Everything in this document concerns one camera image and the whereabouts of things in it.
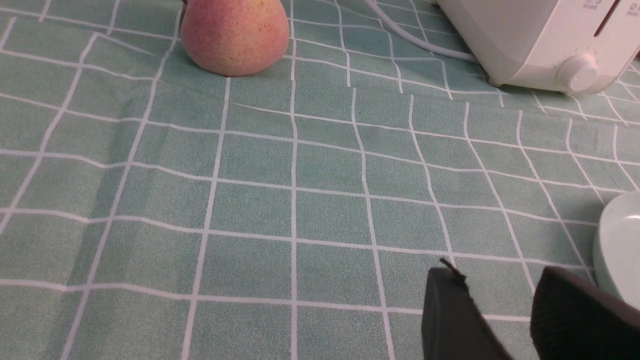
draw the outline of white bowl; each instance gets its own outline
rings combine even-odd
[[[601,289],[640,309],[640,192],[619,195],[602,211],[593,265]]]

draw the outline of white grid line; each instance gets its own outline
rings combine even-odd
[[[207,254],[207,242],[209,241],[209,230],[211,229],[211,217],[213,212],[213,202],[218,187],[218,174],[220,173],[220,161],[222,159],[222,143],[225,139],[225,128],[227,124],[227,112],[229,109],[229,95],[231,91],[231,78],[227,78],[225,85],[225,104],[222,109],[222,121],[220,124],[220,135],[218,137],[218,148],[216,149],[216,158],[213,165],[213,175],[211,179],[211,187],[209,188],[209,201],[207,202],[207,211],[204,218],[204,232],[200,241],[200,251],[198,253],[198,262],[196,264],[196,272],[193,279],[193,287],[191,293],[191,303],[189,305],[189,313],[187,315],[187,324],[184,329],[184,339],[182,342],[182,360],[189,359],[189,350],[191,348],[191,337],[193,335],[193,324],[195,322],[196,309],[198,307],[198,294],[200,293],[200,283],[202,281],[202,268],[204,267],[205,256]]]
[[[338,0],[333,0],[333,2],[335,3],[336,8],[338,9],[338,27],[340,28],[340,46],[342,47],[342,51],[344,51],[344,54],[347,57],[347,69],[346,69],[347,70],[347,87],[351,87],[351,57],[349,56],[349,53],[347,52],[347,49],[344,46],[344,25],[342,23],[342,8],[338,5]],[[292,21],[291,27],[293,27],[293,10],[291,10],[291,21]],[[295,37],[293,30],[291,30],[291,37]]]
[[[171,43],[171,46],[169,48],[169,50],[167,50],[166,54],[164,55],[164,57],[162,58],[161,62],[160,62],[160,66],[159,69],[157,71],[156,77],[154,78],[153,82],[151,83],[151,90],[150,90],[150,94],[149,94],[149,100],[147,103],[147,108],[145,110],[145,114],[142,118],[142,121],[140,122],[140,126],[138,127],[138,132],[136,133],[136,137],[133,141],[133,144],[131,145],[131,150],[129,151],[129,157],[127,159],[128,165],[125,166],[122,177],[120,178],[120,184],[118,184],[118,190],[116,191],[115,197],[113,199],[113,203],[111,205],[111,210],[109,212],[109,216],[113,217],[116,215],[116,210],[118,208],[118,204],[120,203],[120,198],[122,196],[122,192],[124,190],[124,184],[127,180],[127,176],[129,175],[129,171],[131,170],[131,163],[133,162],[133,159],[135,157],[136,151],[138,149],[138,145],[140,144],[140,138],[142,137],[142,132],[144,132],[145,129],[145,125],[146,122],[149,118],[149,115],[151,114],[151,108],[153,107],[153,103],[154,103],[154,99],[156,96],[156,88],[157,88],[157,83],[160,80],[160,77],[162,76],[163,73],[163,69],[164,69],[164,65],[167,61],[167,59],[169,58],[169,55],[171,55],[171,52],[173,51],[173,48],[175,47],[175,44],[177,43],[177,37],[178,37],[178,21],[180,19],[180,13],[177,13],[177,17],[175,19],[175,30],[174,30],[174,38],[173,41]],[[95,278],[95,273],[98,270],[98,265],[100,263],[100,257],[102,255],[102,251],[104,250],[104,245],[106,243],[106,240],[109,236],[109,231],[111,230],[111,224],[113,223],[112,220],[108,220],[106,222],[106,225],[104,226],[104,230],[102,232],[102,236],[100,237],[100,242],[98,243],[98,247],[97,250],[95,252],[95,256],[93,258],[92,264],[91,264],[91,268],[89,271],[89,275],[87,277],[87,284],[91,284],[93,282],[93,279]],[[62,355],[60,357],[60,360],[67,360],[69,357],[69,354],[71,352],[71,349],[73,347],[74,344],[74,340],[76,338],[76,333],[78,331],[78,328],[80,326],[80,322],[82,321],[82,317],[84,314],[84,309],[86,307],[86,304],[88,302],[89,299],[89,292],[90,290],[87,289],[85,291],[83,291],[83,295],[82,298],[80,300],[80,304],[78,305],[78,309],[76,312],[76,315],[74,317],[74,321],[71,325],[71,329],[69,330],[69,334],[67,336],[67,341],[65,343],[65,347],[63,349]]]
[[[298,43],[295,40],[295,25],[293,19],[294,6],[293,1],[289,2],[289,12],[291,13],[291,37],[292,40],[292,59],[291,59],[291,100],[289,101],[289,118],[291,120],[292,129],[292,151],[291,151],[291,360],[298,360],[298,220],[297,220],[297,201],[298,192],[296,165],[298,164],[298,126],[296,125],[296,55],[298,53]],[[342,15],[338,8],[338,16],[342,23]],[[342,38],[342,28],[340,28],[340,41],[344,48],[344,39]],[[349,55],[347,55],[347,66],[349,66]],[[347,85],[351,86],[350,74],[347,71]]]
[[[231,132],[231,131],[226,131],[227,134],[232,134],[235,132]],[[306,143],[303,140],[299,140],[299,143]],[[374,154],[374,153],[370,153],[370,152],[365,152],[366,155],[371,155],[371,156],[381,156],[380,154]],[[12,155],[12,156],[37,156],[37,152],[34,151],[13,151],[13,150],[4,150],[4,149],[0,149],[0,154],[5,154],[5,155]],[[71,155],[71,154],[64,154],[64,153],[55,153],[55,152],[46,152],[43,154],[43,157],[45,158],[59,158],[59,159],[68,159],[68,160],[78,160],[78,161],[83,161],[85,163],[94,165],[96,167],[99,168],[115,168],[115,167],[122,167],[122,166],[126,166],[127,163],[114,163],[114,164],[101,164],[101,163],[97,163],[96,161],[93,161],[91,159],[87,159],[84,158],[82,156],[78,156],[78,155]],[[204,176],[194,176],[191,174],[185,174],[183,172],[178,172],[176,170],[171,170],[169,168],[165,168],[159,165],[149,165],[149,164],[144,164],[144,163],[140,163],[137,161],[133,161],[131,162],[132,166],[135,167],[143,167],[143,168],[153,168],[156,170],[160,170],[163,172],[166,172],[168,174],[172,174],[172,175],[176,175],[176,176],[181,176],[181,177],[185,177],[188,179],[194,179],[194,180],[199,180],[199,181],[211,181],[210,177],[204,177]],[[431,165],[431,164],[427,164],[427,166],[429,167],[433,167],[433,168],[444,168],[444,167],[439,167],[438,165]],[[448,169],[448,170],[452,170],[452,171],[458,171],[458,172],[482,172],[484,173],[483,170],[481,169]],[[508,177],[515,177],[515,178],[520,178],[523,180],[527,180],[527,181],[532,181],[532,182],[536,182],[538,183],[537,180],[535,179],[531,179],[531,178],[526,178],[526,177],[516,177],[516,176],[511,176],[509,174],[503,174],[500,172],[496,172],[493,170],[487,170],[486,171],[489,174],[498,174],[498,175],[503,175],[503,176],[508,176]],[[287,185],[279,185],[279,184],[271,184],[271,183],[258,183],[258,182],[253,182],[253,181],[242,181],[242,180],[235,180],[235,179],[218,179],[218,182],[224,182],[224,183],[232,183],[232,184],[244,184],[244,185],[250,185],[250,186],[261,186],[261,187],[267,187],[267,188],[277,188],[277,189],[283,189],[283,190],[290,190],[291,187],[287,186]],[[555,182],[555,181],[545,181],[545,180],[541,180],[540,182],[542,183],[548,183],[548,184],[558,184],[558,185],[562,185],[562,186],[572,186],[572,187],[577,187],[577,188],[591,188],[588,185],[574,185],[574,184],[565,184],[565,183],[559,183],[559,182]],[[603,189],[606,191],[610,191],[610,192],[616,192],[616,193],[625,193],[625,190],[617,190],[617,189]],[[362,194],[359,193],[349,193],[349,192],[338,192],[338,191],[333,191],[333,190],[323,190],[323,189],[313,189],[313,188],[304,188],[304,187],[297,187],[296,191],[302,191],[302,192],[312,192],[312,193],[325,193],[325,194],[332,194],[332,195],[346,195],[346,196],[354,196],[354,197],[363,197]],[[425,204],[425,205],[435,205],[434,202],[430,202],[430,201],[424,201],[424,200],[415,200],[415,199],[408,199],[408,198],[402,198],[402,197],[388,197],[388,196],[381,196],[381,195],[371,195],[372,199],[384,199],[384,200],[394,200],[394,201],[401,201],[401,202],[413,202],[413,203],[417,203],[417,204]],[[492,206],[471,206],[471,205],[455,205],[455,204],[443,204],[443,203],[439,203],[438,204],[441,207],[444,208],[458,208],[458,209],[486,209],[486,210],[492,210],[492,211],[502,211],[501,208],[496,208],[496,207],[492,207]],[[553,218],[546,218],[546,217],[541,217],[538,215],[534,215],[534,214],[530,214],[530,213],[526,213],[523,211],[517,211],[517,210],[513,210],[513,209],[506,209],[506,211],[508,213],[512,213],[512,214],[516,214],[516,215],[522,215],[525,217],[529,217],[529,218],[535,218],[537,220],[543,220],[543,221],[547,221],[547,222],[556,222],[555,219]],[[586,224],[586,225],[596,225],[596,223],[592,223],[592,222],[587,222],[587,221],[581,221],[581,220],[562,220],[562,222],[566,223],[566,224]]]
[[[95,40],[97,38],[98,38],[98,36],[96,34],[93,34],[93,36],[91,36],[91,38],[89,39],[86,47],[84,48],[84,50],[80,54],[80,58],[79,58],[79,63],[80,64],[82,64],[84,62],[84,59],[86,58],[87,54],[91,51],[93,43],[95,42]],[[22,184],[20,185],[20,188],[18,189],[18,192],[15,194],[15,197],[11,201],[11,204],[9,205],[9,211],[5,213],[4,218],[0,222],[0,235],[2,235],[4,233],[4,230],[6,229],[7,223],[9,222],[9,220],[12,217],[12,214],[13,214],[12,210],[16,209],[18,207],[18,203],[20,202],[20,200],[22,199],[22,196],[24,195],[24,193],[26,192],[27,188],[29,187],[29,184],[30,184],[31,180],[33,179],[33,176],[38,171],[38,168],[40,168],[40,164],[42,163],[42,160],[44,158],[44,152],[45,152],[45,150],[47,148],[47,144],[49,143],[49,139],[51,139],[51,135],[53,134],[53,131],[55,130],[55,128],[58,125],[58,123],[60,122],[60,119],[62,118],[62,115],[64,114],[65,109],[67,109],[67,107],[69,106],[69,103],[71,103],[71,98],[73,98],[73,96],[74,96],[74,92],[75,92],[75,90],[77,88],[78,83],[80,82],[81,75],[82,75],[82,67],[78,66],[78,68],[76,70],[76,74],[74,75],[74,78],[73,78],[73,80],[71,82],[71,86],[69,88],[69,91],[67,92],[67,95],[65,96],[65,100],[63,101],[62,105],[60,106],[60,109],[58,110],[58,112],[56,114],[56,116],[53,118],[53,120],[49,124],[49,127],[47,128],[47,130],[45,131],[45,133],[44,133],[44,135],[42,137],[42,142],[40,143],[40,148],[38,150],[38,153],[37,153],[37,156],[35,158],[35,161],[33,162],[33,165],[31,166],[31,169],[29,170],[29,172],[27,173],[27,176],[24,178]]]
[[[384,24],[382,23],[381,19],[378,19],[378,22],[380,23],[380,27],[385,29]],[[400,67],[398,66],[398,64],[396,63],[396,58],[394,57],[394,41],[391,38],[391,33],[388,32],[385,29],[385,32],[387,33],[388,39],[389,39],[389,58],[391,60],[391,63],[394,64],[394,66],[396,67],[396,72],[397,72],[397,81],[398,81],[398,90],[400,90],[400,94],[404,94],[404,90],[402,89],[402,83],[403,83],[403,79],[402,79],[402,73],[400,72]]]
[[[38,20],[39,20],[40,16],[42,15],[41,13],[25,12],[25,11],[22,11],[22,10],[3,8],[1,6],[0,6],[0,12],[14,13],[14,14],[18,14],[18,15],[26,15],[26,16],[31,16],[31,17],[38,17]],[[69,22],[71,24],[85,25],[85,26],[89,26],[89,27],[93,27],[93,28],[99,28],[99,29],[109,29],[109,26],[107,26],[107,25],[94,24],[92,22],[86,22],[86,21],[75,20],[75,19],[68,19],[66,17],[60,17],[60,16],[45,15],[43,17],[43,20],[44,19],[64,21],[64,22]],[[169,37],[169,36],[166,36],[166,35],[153,34],[153,33],[146,33],[144,31],[136,31],[136,30],[131,30],[131,29],[123,29],[123,28],[112,28],[112,30],[120,32],[120,33],[129,33],[129,34],[142,35],[142,36],[145,36],[145,37],[162,38],[162,39],[166,39],[166,40],[173,40],[173,37]]]
[[[591,182],[591,179],[589,178],[589,176],[587,175],[587,173],[584,171],[584,169],[582,168],[582,165],[580,164],[580,162],[578,161],[578,158],[575,157],[575,155],[573,154],[573,152],[571,151],[571,145],[570,145],[570,139],[571,139],[571,129],[573,127],[573,119],[569,119],[569,128],[566,131],[566,149],[569,152],[569,154],[571,155],[571,157],[573,158],[573,160],[575,161],[576,165],[578,165],[578,168],[580,169],[580,171],[582,172],[582,175],[584,175],[584,178],[587,180],[587,182],[589,183],[589,187],[593,189],[593,191],[596,193],[596,195],[598,196],[598,199],[600,199],[600,202],[604,205],[605,202],[602,198],[602,196],[600,196],[600,192],[598,192],[598,190],[596,189],[595,186],[593,186],[593,183]]]
[[[444,220],[444,216],[442,214],[442,209],[440,209],[440,205],[438,203],[438,199],[436,198],[436,194],[433,191],[433,187],[431,185],[431,174],[429,173],[429,167],[424,161],[424,156],[422,155],[422,149],[418,144],[418,138],[415,136],[415,131],[413,131],[413,95],[410,96],[409,102],[409,129],[411,130],[411,136],[413,138],[413,144],[415,145],[415,150],[418,152],[418,156],[420,157],[420,161],[422,162],[422,167],[424,167],[424,175],[427,179],[427,189],[429,190],[429,195],[431,196],[431,200],[433,200],[434,207],[436,208],[436,212],[438,213],[438,218],[440,219],[440,226],[442,226],[442,235],[444,236],[445,244],[447,245],[447,255],[449,256],[449,261],[453,266],[456,266],[456,260],[454,259],[452,253],[453,249],[451,247],[451,240],[449,238],[449,230],[447,229],[447,224]]]
[[[522,125],[522,110],[518,111],[518,125],[516,127],[516,140],[518,142],[518,145],[522,146],[522,141],[520,140],[520,128]],[[536,177],[537,180],[540,180],[540,176],[538,175],[538,171],[536,171],[536,168],[533,166],[533,162],[531,162],[531,159],[529,158],[529,155],[527,154],[527,152],[525,151],[525,149],[520,148],[520,150],[522,151],[522,154],[524,155],[525,159],[527,159],[527,162],[529,164],[529,168],[531,169],[531,172],[533,172],[533,176]],[[540,187],[542,187],[542,191],[545,193],[545,196],[547,197],[547,201],[549,202],[549,205],[551,206],[551,209],[554,211],[554,214],[556,215],[556,218],[558,220],[561,219],[560,217],[560,212],[558,212],[556,205],[554,204],[553,199],[551,198],[551,195],[549,194],[549,191],[547,191],[547,187],[540,182]],[[569,232],[569,229],[567,228],[566,224],[564,223],[560,223],[560,225],[563,228],[564,234],[566,235],[567,239],[569,240],[569,243],[571,244],[571,248],[573,249],[573,252],[575,253],[576,257],[578,258],[578,261],[580,261],[580,264],[582,264],[582,266],[584,266],[585,272],[587,273],[587,277],[589,278],[589,281],[591,281],[592,284],[594,284],[595,282],[593,281],[593,278],[591,276],[590,271],[588,270],[584,259],[582,258],[582,255],[580,254],[580,251],[578,251],[578,247],[575,245],[575,241],[573,240],[573,236],[571,235],[571,232]]]
[[[28,100],[28,99],[15,97],[15,96],[12,96],[12,95],[7,95],[7,94],[0,93],[0,97],[5,97],[7,99],[12,99],[12,100],[16,100],[16,101],[23,101],[23,102],[34,104],[34,105],[37,105],[37,106],[43,106],[43,107],[46,107],[46,108],[51,108],[51,109],[54,109],[54,110],[58,110],[59,109],[59,107],[56,107],[56,106],[51,106],[51,105],[48,105],[48,104],[44,104],[42,102],[31,101],[31,100]],[[286,112],[286,111],[276,111],[276,110],[262,109],[262,108],[258,108],[258,107],[254,107],[254,106],[242,105],[242,104],[238,104],[238,103],[234,103],[234,102],[232,102],[232,104],[235,104],[235,105],[238,105],[238,106],[242,106],[242,107],[246,107],[246,108],[252,108],[252,109],[256,109],[256,110],[271,112],[271,113],[279,113],[279,114],[283,114],[283,115],[290,115],[290,113]],[[140,121],[140,119],[137,119],[137,118],[111,119],[111,118],[107,118],[107,117],[100,117],[98,115],[92,115],[92,114],[88,114],[88,113],[81,113],[79,111],[72,111],[72,110],[65,110],[65,113],[69,113],[69,114],[73,114],[73,115],[77,115],[77,116],[81,116],[81,117],[88,117],[88,118],[96,119],[96,120],[108,121],[108,122]],[[339,122],[339,123],[343,123],[343,124],[350,124],[351,123],[351,122],[349,122],[347,120],[329,119],[329,118],[316,117],[316,116],[304,115],[304,114],[294,114],[294,116],[308,118],[308,119],[325,120],[325,121],[330,121],[330,122]],[[171,123],[160,123],[160,122],[154,122],[154,121],[147,121],[147,123],[148,124],[153,124],[153,125],[156,125],[156,126],[171,127],[173,129],[178,129],[178,130],[183,130],[183,131],[191,131],[191,132],[194,132],[194,133],[219,133],[220,132],[217,129],[197,129],[197,128],[191,128],[191,127],[177,126],[177,125],[171,124]],[[377,125],[377,124],[366,124],[366,123],[358,122],[357,125],[358,126],[379,127],[379,128],[390,129],[390,130],[395,130],[395,131],[411,132],[409,129],[405,129],[405,128],[389,127],[389,126],[382,126],[382,125]],[[435,137],[441,137],[441,138],[452,138],[452,139],[458,139],[458,140],[464,140],[464,141],[467,140],[467,139],[465,139],[463,137],[454,136],[454,135],[443,135],[443,134],[437,134],[437,133],[428,133],[428,132],[425,132],[425,131],[414,131],[414,132],[416,134],[420,134],[420,135],[429,135],[429,136],[435,136]],[[281,137],[281,136],[271,136],[271,135],[245,133],[245,132],[242,132],[242,131],[227,131],[227,133],[228,134],[234,134],[234,135],[254,137],[254,138],[263,138],[263,139],[268,139],[268,140],[276,140],[276,141],[282,141],[282,142],[292,142],[291,138],[284,138],[284,137]],[[480,139],[473,139],[473,138],[470,138],[469,140],[471,140],[474,143],[488,143],[488,144],[499,145],[499,146],[503,146],[503,147],[510,147],[510,148],[517,148],[517,149],[520,148],[517,145],[508,144],[508,143],[500,143],[500,142],[489,141],[489,140],[480,140]],[[329,148],[332,148],[332,149],[338,149],[338,150],[342,150],[342,151],[358,152],[356,149],[351,149],[351,148],[347,148],[347,147],[341,147],[341,146],[338,146],[338,145],[331,145],[331,144],[326,144],[326,143],[311,142],[311,141],[307,141],[307,140],[298,140],[298,143],[302,143],[302,144],[305,144],[305,145],[319,146],[319,147],[329,147]],[[584,155],[584,154],[575,154],[575,153],[573,153],[571,151],[559,151],[559,150],[542,149],[542,148],[528,147],[528,146],[523,146],[522,148],[526,149],[526,150],[551,152],[551,153],[556,153],[556,154],[571,154],[572,156],[575,156],[577,158],[585,158],[585,159],[591,159],[591,160],[598,160],[598,161],[606,161],[606,162],[612,162],[612,163],[620,163],[620,164],[626,164],[626,165],[640,166],[640,163],[636,163],[636,162],[633,162],[633,161],[620,161],[620,160],[615,160],[615,159],[599,158],[599,157],[596,157],[596,156],[590,156],[590,155]],[[11,150],[0,149],[0,154],[10,154],[10,155],[17,155],[17,156],[34,156],[34,154],[36,154],[36,153],[35,152],[29,152],[29,151],[11,151]],[[422,164],[420,161],[409,160],[409,159],[404,159],[404,158],[398,158],[396,156],[390,156],[390,155],[386,155],[386,154],[378,154],[378,153],[375,153],[375,152],[366,152],[366,154],[367,155],[371,155],[371,156],[378,156],[378,157],[382,157],[382,158],[389,158],[389,159],[393,159],[393,160],[397,160],[397,161],[403,161],[403,162],[407,162],[407,163],[415,163],[415,164],[419,164],[419,165]],[[46,152],[44,154],[44,156],[45,157],[52,157],[52,158],[75,158],[77,160],[85,161],[85,162],[91,163],[92,165],[95,165],[97,167],[103,167],[103,168],[104,167],[116,166],[116,165],[103,165],[103,164],[97,163],[97,162],[95,162],[93,160],[86,159],[86,158],[84,158],[82,156],[74,156],[74,155],[68,155],[68,154],[58,154],[58,153],[55,153],[55,152]],[[441,168],[441,169],[444,169],[444,170],[449,170],[449,171],[454,171],[454,172],[483,172],[483,170],[481,170],[479,168],[477,168],[477,169],[473,169],[473,168],[451,168],[451,167],[445,167],[445,166],[436,165],[436,164],[428,164],[428,165],[430,167],[433,167],[433,168]],[[153,166],[153,165],[142,164],[141,166]],[[184,173],[176,172],[174,170],[166,169],[166,168],[163,168],[163,167],[157,167],[157,168],[161,169],[163,171],[167,171],[167,172],[172,173],[172,174],[178,174],[178,175],[184,174]],[[531,177],[518,176],[518,175],[514,175],[514,174],[507,174],[507,173],[503,173],[503,172],[499,172],[499,171],[495,171],[495,170],[487,170],[487,172],[489,172],[490,174],[498,174],[498,175],[512,177],[512,178],[521,179],[521,180],[525,180],[525,181],[538,182],[538,180],[533,179]],[[194,177],[194,179],[200,179],[200,178],[205,179],[205,180],[208,179],[207,177]],[[607,192],[617,192],[617,193],[627,192],[626,190],[622,190],[622,189],[604,188],[604,187],[601,187],[601,186],[594,186],[592,184],[590,184],[590,185],[573,184],[573,183],[566,183],[566,182],[553,181],[553,180],[541,180],[541,182],[547,183],[547,184],[557,184],[557,185],[562,185],[562,186],[571,186],[571,187],[574,187],[574,188],[592,188],[592,189],[601,190],[601,191],[607,191]]]
[[[97,66],[97,65],[92,65],[92,64],[78,65],[76,63],[71,63],[69,61],[62,61],[62,60],[44,58],[42,56],[31,55],[31,54],[16,53],[15,51],[0,50],[0,54],[9,55],[9,56],[13,56],[13,57],[16,57],[16,58],[24,58],[24,59],[35,60],[35,61],[42,61],[42,62],[45,62],[45,63],[52,63],[52,64],[61,65],[61,66],[65,66],[65,67],[73,67],[75,69],[81,68],[81,69],[97,70],[97,71],[101,71],[101,72],[106,72],[109,75],[118,76],[120,78],[125,78],[125,79],[129,79],[129,80],[153,81],[153,79],[154,79],[154,78],[145,77],[145,76],[131,76],[131,75],[128,75],[128,74],[121,74],[121,73],[113,72],[111,70],[105,69],[104,67],[100,67],[100,66]]]
[[[116,23],[116,16],[118,16],[118,7],[120,7],[120,0],[116,0],[113,4],[113,10],[111,11],[111,20],[109,21],[109,28],[107,29],[107,35],[111,35],[113,27]]]
[[[8,211],[8,209],[0,208],[0,213],[4,213],[6,211]],[[293,241],[293,239],[290,236],[264,235],[264,234],[255,234],[255,233],[238,233],[238,232],[233,232],[233,231],[225,231],[225,230],[217,230],[217,229],[211,229],[211,230],[205,231],[204,229],[181,227],[181,226],[166,224],[166,223],[163,223],[163,222],[160,222],[160,221],[157,221],[157,220],[151,220],[151,219],[145,218],[145,217],[137,217],[137,216],[130,216],[130,215],[116,215],[116,216],[113,216],[113,217],[90,219],[90,218],[80,217],[78,215],[66,213],[64,211],[47,210],[47,209],[16,209],[14,211],[14,214],[21,214],[21,215],[47,215],[47,216],[61,217],[61,218],[67,218],[69,220],[75,220],[75,221],[80,222],[82,224],[101,224],[101,223],[107,222],[109,220],[112,220],[112,221],[141,222],[141,223],[144,223],[144,224],[153,225],[153,226],[160,227],[162,229],[171,230],[171,231],[177,231],[177,232],[180,232],[180,233],[188,233],[188,234],[204,234],[204,233],[207,233],[209,235],[227,236],[227,237],[233,237],[233,238],[248,238],[248,239],[256,239],[256,240],[273,240],[273,241],[284,241],[284,242],[292,242]],[[342,247],[342,248],[347,248],[347,249],[373,250],[373,246],[372,245],[357,244],[357,243],[342,243],[342,242],[338,242],[338,241],[326,241],[326,240],[313,240],[313,239],[306,239],[306,238],[296,238],[296,242],[297,243],[305,243],[305,244],[309,244],[309,245],[323,245],[323,246]],[[378,250],[389,251],[389,252],[399,252],[399,253],[403,253],[403,254],[436,255],[436,256],[448,256],[449,255],[448,251],[426,250],[426,249],[406,249],[406,248],[390,247],[390,246],[384,246],[384,245],[378,245],[377,249]],[[519,263],[519,262],[521,262],[520,258],[510,258],[510,257],[507,257],[507,256],[473,254],[473,253],[466,253],[466,252],[452,252],[451,254],[455,258],[502,261],[502,262],[508,262],[508,263]],[[533,258],[525,258],[525,261],[527,263],[537,263],[537,264],[549,265],[549,266],[559,266],[559,267],[567,268],[567,269],[584,269],[584,266],[582,266],[582,265],[562,264],[562,263],[555,263],[555,262],[551,262],[551,261],[533,259]]]
[[[609,106],[611,107],[611,110],[613,110],[613,113],[616,114],[616,116],[618,117],[618,119],[620,119],[620,121],[622,121],[626,126],[629,126],[629,123],[622,118],[622,116],[620,116],[620,114],[618,113],[618,111],[616,110],[615,106],[613,106],[613,103],[611,102],[611,98],[609,98],[606,94],[604,93],[600,93],[599,95],[601,95],[602,97],[604,97],[605,99],[607,99],[607,102],[609,103]]]
[[[52,290],[62,293],[73,293],[86,290],[127,290],[136,293],[142,293],[155,297],[161,297],[170,300],[197,300],[204,302],[231,302],[235,304],[267,304],[267,305],[285,305],[285,306],[301,306],[301,307],[315,307],[321,309],[339,309],[339,310],[355,310],[355,311],[370,311],[375,313],[383,312],[383,309],[378,306],[366,306],[355,304],[341,304],[332,302],[315,302],[315,301],[293,301],[287,299],[266,299],[266,298],[252,298],[252,297],[229,297],[219,295],[198,295],[194,297],[189,294],[170,293],[163,290],[156,290],[152,288],[146,288],[144,286],[138,286],[133,284],[121,283],[121,282],[108,282],[98,283],[91,285],[60,285],[46,281],[34,281],[34,280],[16,280],[16,279],[0,279],[0,287],[20,286],[25,288],[38,288],[43,290]],[[409,309],[404,307],[388,307],[386,308],[389,313],[399,314],[411,314],[421,315],[422,309]],[[529,322],[531,318],[527,316],[509,316],[509,315],[483,315],[487,320],[498,320],[505,322]]]
[[[620,163],[620,160],[618,159],[618,125],[614,125],[613,127],[613,158],[618,163],[620,170],[622,170],[622,172],[625,173],[625,176],[627,177],[629,182],[631,182],[631,185],[633,185],[636,190],[640,190],[638,189],[636,182],[631,178],[631,176],[629,176],[629,173],[627,172],[625,167],[622,166],[622,164]]]
[[[484,171],[484,176],[487,180],[487,182],[489,183],[489,187],[491,188],[491,191],[493,192],[493,196],[495,197],[495,200],[498,202],[498,205],[500,206],[500,209],[502,210],[502,214],[504,215],[504,220],[507,223],[507,227],[509,228],[509,234],[511,235],[511,239],[513,240],[513,245],[516,248],[516,252],[518,253],[518,257],[520,258],[521,264],[522,264],[522,270],[524,270],[524,274],[525,277],[527,278],[527,282],[529,283],[529,287],[531,288],[531,293],[535,293],[536,292],[536,286],[533,283],[533,279],[531,278],[531,273],[529,273],[529,267],[527,266],[527,263],[524,260],[524,255],[522,254],[522,249],[520,248],[520,243],[518,243],[518,238],[516,237],[516,234],[513,230],[513,226],[511,225],[511,219],[509,219],[509,215],[507,215],[507,211],[504,207],[504,204],[502,203],[502,199],[500,198],[500,195],[498,194],[498,191],[495,189],[495,186],[493,185],[493,181],[491,180],[491,177],[489,176],[489,173],[486,171],[486,168],[484,167],[484,163],[482,161],[482,159],[480,158],[480,155],[478,155],[476,148],[474,147],[474,144],[471,142],[471,140],[469,139],[469,135],[468,135],[468,118],[469,118],[469,103],[466,102],[465,103],[465,120],[463,123],[463,130],[465,132],[465,138],[467,138],[467,143],[469,144],[469,146],[471,147],[471,150],[473,151],[474,155],[476,156],[476,159],[478,161],[478,163],[480,164],[480,167],[482,168],[482,170]]]
[[[371,196],[369,194],[369,186],[367,185],[367,156],[364,152],[364,144],[360,138],[360,132],[356,125],[356,88],[353,88],[353,95],[351,98],[351,121],[353,122],[353,131],[356,133],[356,139],[358,140],[358,146],[360,147],[361,159],[362,159],[362,187],[364,188],[365,201],[367,203],[367,219],[369,221],[369,234],[371,235],[371,247],[373,250],[373,263],[376,268],[376,278],[378,280],[378,291],[380,293],[380,307],[382,308],[382,319],[385,326],[385,336],[387,339],[387,350],[390,360],[396,360],[396,354],[394,352],[394,343],[391,338],[391,326],[389,324],[389,314],[387,312],[387,298],[385,296],[385,286],[382,280],[382,269],[380,267],[380,256],[377,249],[376,230],[373,224],[373,214],[371,210]]]
[[[442,17],[442,14],[440,14],[440,13],[426,12],[424,10],[416,10],[415,8],[414,9],[409,9],[409,8],[405,8],[403,6],[391,5],[391,4],[386,4],[386,3],[378,3],[378,5],[388,6],[390,8],[402,9],[402,10],[407,10],[407,11],[416,11],[416,12],[419,12],[419,13],[423,13],[423,14],[430,15],[430,16],[435,16],[435,17]]]
[[[540,102],[540,99],[538,98],[538,96],[536,95],[536,92],[533,89],[529,89],[529,91],[533,94],[533,99],[536,101],[536,104],[538,105],[538,108],[540,110],[542,110],[543,113],[547,113],[547,111],[545,110],[545,107],[542,106],[542,102]]]
[[[42,22],[46,18],[50,6],[51,0],[46,0],[44,6],[42,7],[42,13],[38,16],[38,22]]]
[[[2,51],[4,45],[6,44],[6,41],[9,39],[9,34],[11,33],[11,30],[13,29],[13,25],[15,25],[15,21],[18,18],[16,18],[15,16],[12,17],[9,20],[9,23],[6,25],[6,28],[4,29],[4,34],[2,35],[2,39],[0,39],[0,51]]]

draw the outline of toaster slot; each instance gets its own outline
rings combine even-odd
[[[613,4],[611,5],[611,8],[609,9],[609,11],[607,12],[607,15],[605,15],[604,19],[602,19],[602,22],[600,23],[600,26],[598,27],[598,29],[596,30],[596,33],[593,34],[593,37],[597,37],[602,30],[604,29],[604,26],[607,24],[607,22],[609,21],[609,19],[611,18],[611,15],[613,15],[613,12],[616,11],[616,8],[618,7],[618,5],[620,4],[621,0],[615,0],[613,2]]]

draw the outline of fabric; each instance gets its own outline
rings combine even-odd
[[[180,0],[1,0],[3,359],[420,359],[440,257],[536,358],[542,269],[593,280],[599,214],[640,184],[640,63],[599,95],[497,90],[360,0],[284,6],[285,58],[225,79]]]

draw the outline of white container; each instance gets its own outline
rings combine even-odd
[[[640,192],[619,195],[605,207],[593,266],[601,289],[640,309]]]
[[[640,50],[640,0],[435,0],[494,86],[596,94]]]

